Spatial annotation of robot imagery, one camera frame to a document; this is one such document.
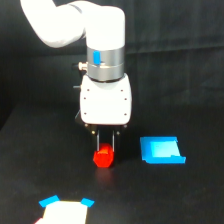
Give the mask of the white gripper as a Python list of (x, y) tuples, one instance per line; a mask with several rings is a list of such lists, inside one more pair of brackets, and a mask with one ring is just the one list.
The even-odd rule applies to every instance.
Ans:
[[(87, 75), (80, 86), (80, 109), (75, 121), (86, 127), (91, 125), (125, 126), (131, 117), (131, 85), (125, 74), (115, 82), (96, 82)], [(99, 151), (100, 131), (96, 133), (96, 151)], [(120, 146), (120, 132), (113, 130), (114, 164)]]

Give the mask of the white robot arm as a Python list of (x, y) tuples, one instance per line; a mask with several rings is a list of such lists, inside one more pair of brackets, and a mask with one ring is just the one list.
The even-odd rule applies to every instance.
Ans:
[(22, 10), (40, 40), (52, 48), (86, 40), (87, 60), (78, 64), (82, 74), (80, 109), (76, 119), (91, 132), (100, 168), (114, 162), (116, 144), (100, 141), (100, 128), (120, 135), (131, 117), (132, 92), (124, 72), (125, 14), (114, 6), (78, 0), (61, 6), (53, 0), (20, 0)]

